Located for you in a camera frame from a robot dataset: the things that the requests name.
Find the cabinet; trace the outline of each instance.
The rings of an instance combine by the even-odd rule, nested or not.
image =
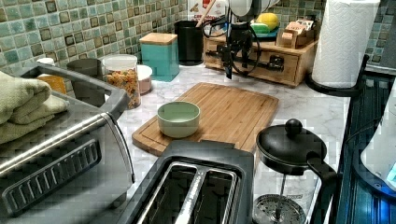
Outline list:
[[[276,46],[275,41],[261,42],[260,49],[262,53],[259,64],[248,76],[296,87],[304,80],[306,74],[312,72],[317,43],[318,41],[314,41],[300,49],[288,49]],[[210,54],[210,52],[217,51],[217,45],[225,45],[225,36],[204,37],[204,64],[207,67],[223,69],[221,59]],[[249,54],[250,60],[256,60],[257,50],[257,44],[253,43]],[[271,57],[283,59],[283,69],[266,68],[264,65],[270,62]],[[235,62],[235,64],[242,71],[249,71],[253,66],[249,64],[244,69],[241,63]]]

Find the dish towel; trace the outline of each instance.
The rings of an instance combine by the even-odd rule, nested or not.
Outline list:
[[[50,94],[50,85],[0,72],[0,144],[44,126],[68,102]]]

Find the green mosaic tile backsplash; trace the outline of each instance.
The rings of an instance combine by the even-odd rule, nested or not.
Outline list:
[[[379,64],[395,8],[381,1],[366,53]],[[281,0],[269,8],[281,27],[304,15],[322,19],[326,0]],[[172,32],[186,20],[187,0],[0,0],[0,70],[13,73],[39,58],[65,67],[78,58],[110,53],[139,57],[138,40]]]

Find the kitchen counter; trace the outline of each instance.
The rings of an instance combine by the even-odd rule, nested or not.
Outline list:
[[[335,170],[338,167],[349,98],[321,94],[311,90],[304,83],[293,89],[253,77],[233,75],[233,80],[230,80],[225,77],[223,71],[205,68],[202,64],[180,66],[180,73],[172,82],[153,80],[152,91],[142,95],[142,104],[138,108],[125,111],[118,121],[131,152],[136,179],[136,182],[128,191],[128,199],[132,197],[150,167],[157,160],[157,157],[133,145],[132,133],[153,116],[156,116],[157,108],[164,103],[176,100],[198,82],[234,86],[278,98],[278,109],[271,125],[284,124],[292,118],[299,119],[306,129],[318,135],[325,142],[328,148],[325,161]],[[317,182],[313,173],[306,173],[308,178],[303,180],[304,183],[315,186]],[[292,182],[288,184],[289,178],[286,187],[289,185],[292,188]],[[254,199],[263,194],[279,193],[281,181],[281,174],[276,174],[260,162],[254,178]],[[303,206],[305,212],[308,211],[308,208],[308,205]]]

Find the paper towel holder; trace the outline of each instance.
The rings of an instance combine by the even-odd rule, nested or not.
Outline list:
[[[351,88],[334,88],[324,86],[322,84],[317,83],[312,78],[312,73],[307,74],[307,78],[305,79],[306,85],[314,91],[318,91],[320,93],[324,93],[327,95],[338,96],[338,97],[355,97],[361,94],[363,90],[363,83],[361,82],[361,77],[363,76],[364,70],[366,68],[367,62],[369,61],[369,56],[367,54],[363,57],[363,62],[361,63],[361,70],[359,71],[358,80],[356,81],[355,86]]]

